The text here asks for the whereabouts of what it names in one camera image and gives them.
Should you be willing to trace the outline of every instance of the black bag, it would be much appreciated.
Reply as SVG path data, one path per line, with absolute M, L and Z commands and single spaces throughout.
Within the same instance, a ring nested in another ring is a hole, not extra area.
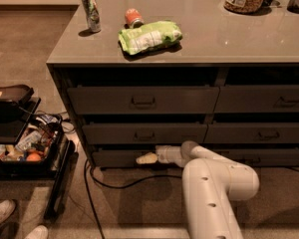
M 0 121 L 17 120 L 34 91 L 26 85 L 0 87 Z

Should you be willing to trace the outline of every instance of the countertop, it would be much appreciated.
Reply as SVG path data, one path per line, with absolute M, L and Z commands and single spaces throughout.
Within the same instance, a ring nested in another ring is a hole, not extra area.
M 227 11 L 224 0 L 96 1 L 101 32 L 87 31 L 86 15 L 80 5 L 48 65 L 299 63 L 299 14 L 287 10 L 289 0 L 275 0 L 270 8 L 253 15 Z M 125 27 L 129 8 L 138 9 L 146 23 L 175 22 L 183 35 L 180 47 L 136 56 L 124 54 L 119 31 Z

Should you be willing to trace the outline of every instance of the red can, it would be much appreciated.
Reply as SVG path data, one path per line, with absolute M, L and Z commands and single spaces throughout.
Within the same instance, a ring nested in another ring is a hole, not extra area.
M 127 10 L 126 22 L 130 28 L 138 28 L 144 24 L 142 15 L 137 9 L 134 8 Z

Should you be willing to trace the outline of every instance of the green chip bag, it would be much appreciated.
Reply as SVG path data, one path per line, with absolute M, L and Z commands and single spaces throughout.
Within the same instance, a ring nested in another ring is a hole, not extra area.
M 157 21 L 119 32 L 122 49 L 130 55 L 168 48 L 181 39 L 181 31 L 172 21 Z

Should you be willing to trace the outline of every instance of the can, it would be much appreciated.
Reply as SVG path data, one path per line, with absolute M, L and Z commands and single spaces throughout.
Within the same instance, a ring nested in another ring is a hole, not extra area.
M 81 0 L 86 12 L 88 27 L 91 32 L 97 33 L 101 31 L 100 14 L 96 0 Z
M 138 28 L 144 24 L 144 20 L 140 12 L 135 9 L 131 8 L 126 11 L 126 23 L 130 28 Z

